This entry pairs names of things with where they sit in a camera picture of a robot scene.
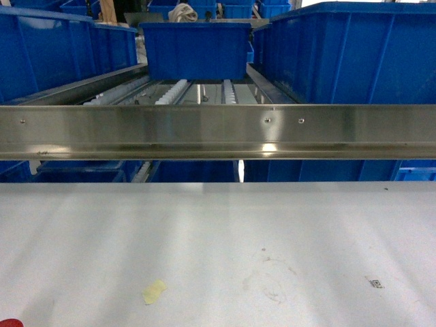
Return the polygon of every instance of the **blue bin rim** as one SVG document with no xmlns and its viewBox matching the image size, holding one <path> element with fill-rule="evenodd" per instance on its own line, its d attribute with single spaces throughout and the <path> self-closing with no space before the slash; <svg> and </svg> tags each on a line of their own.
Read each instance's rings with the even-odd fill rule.
<svg viewBox="0 0 436 327">
<path fill-rule="evenodd" d="M 97 2 L 99 2 L 100 0 L 94 0 L 93 2 L 92 2 L 92 4 L 91 5 L 95 5 Z M 85 5 L 70 5 L 69 3 L 70 2 L 74 2 L 75 3 L 75 0 L 69 0 L 69 1 L 67 1 L 67 2 L 65 2 L 60 8 L 68 8 L 68 7 L 86 7 Z"/>
<path fill-rule="evenodd" d="M 436 14 L 436 3 L 361 3 L 322 2 L 272 17 L 270 22 L 312 14 L 367 13 L 367 14 Z"/>
<path fill-rule="evenodd" d="M 75 20 L 78 22 L 93 22 L 92 17 L 88 17 L 88 16 L 64 14 L 61 12 L 49 12 L 47 10 L 28 9 L 28 8 L 21 8 L 21 7 L 6 7 L 4 5 L 0 5 L 0 15 Z"/>
<path fill-rule="evenodd" d="M 251 24 L 249 22 L 141 22 L 139 24 L 143 29 L 153 28 L 153 29 L 170 29 L 170 28 L 196 28 L 196 29 L 207 29 L 219 26 L 219 28 L 226 29 L 250 29 Z"/>
<path fill-rule="evenodd" d="M 112 29 L 115 31 L 126 31 L 126 32 L 132 32 L 132 33 L 136 33 L 138 31 L 137 29 L 135 29 L 133 27 L 114 26 L 114 25 L 102 24 L 100 22 L 95 22 L 91 28 L 93 28 L 93 29 Z"/>
</svg>

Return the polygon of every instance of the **white roller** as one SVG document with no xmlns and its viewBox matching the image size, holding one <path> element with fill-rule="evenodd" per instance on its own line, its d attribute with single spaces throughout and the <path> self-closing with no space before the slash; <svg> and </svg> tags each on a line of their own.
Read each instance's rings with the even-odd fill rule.
<svg viewBox="0 0 436 327">
<path fill-rule="evenodd" d="M 225 104 L 236 104 L 236 96 L 234 94 L 232 82 L 230 82 L 230 80 L 224 80 L 223 84 Z"/>
<path fill-rule="evenodd" d="M 119 99 L 120 97 L 125 96 L 126 94 L 132 92 L 134 89 L 137 89 L 141 85 L 147 83 L 150 80 L 148 76 L 139 78 L 137 80 L 134 80 L 133 82 L 130 82 L 128 84 L 122 84 L 117 87 L 114 87 L 113 89 L 109 89 L 101 94 L 99 94 L 95 99 L 92 99 L 89 102 L 85 102 L 85 106 L 100 106 L 100 105 L 106 105 L 111 104 L 116 99 Z M 133 96 L 129 99 L 123 100 L 120 104 L 128 104 L 132 103 L 137 99 L 138 97 Z"/>
<path fill-rule="evenodd" d="M 155 104 L 172 104 L 187 84 L 187 80 L 179 80 L 167 93 L 162 95 L 162 97 L 157 100 Z"/>
</svg>

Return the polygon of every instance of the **metal rail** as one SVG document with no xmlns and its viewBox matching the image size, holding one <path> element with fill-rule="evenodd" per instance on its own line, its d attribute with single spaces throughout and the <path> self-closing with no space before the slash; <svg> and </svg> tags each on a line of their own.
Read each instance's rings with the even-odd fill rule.
<svg viewBox="0 0 436 327">
<path fill-rule="evenodd" d="M 436 105 L 4 106 L 0 159 L 436 158 Z"/>
<path fill-rule="evenodd" d="M 146 73 L 146 65 L 140 64 L 134 67 L 120 69 L 116 72 L 67 84 L 55 89 L 42 91 L 28 97 L 18 98 L 7 104 L 21 106 L 81 104 L 112 87 L 145 76 Z"/>
</svg>

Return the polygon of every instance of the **white cloth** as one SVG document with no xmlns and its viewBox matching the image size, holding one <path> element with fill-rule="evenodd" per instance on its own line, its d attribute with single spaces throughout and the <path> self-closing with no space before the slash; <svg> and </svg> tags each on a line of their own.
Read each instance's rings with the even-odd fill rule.
<svg viewBox="0 0 436 327">
<path fill-rule="evenodd" d="M 195 22 L 198 14 L 190 5 L 181 3 L 168 12 L 168 18 L 170 22 Z"/>
</svg>

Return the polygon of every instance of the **red object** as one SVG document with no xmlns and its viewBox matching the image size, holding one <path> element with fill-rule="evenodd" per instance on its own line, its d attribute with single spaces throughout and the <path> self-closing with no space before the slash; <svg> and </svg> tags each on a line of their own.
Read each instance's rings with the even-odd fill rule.
<svg viewBox="0 0 436 327">
<path fill-rule="evenodd" d="M 6 319 L 0 322 L 0 327 L 24 327 L 18 319 Z"/>
</svg>

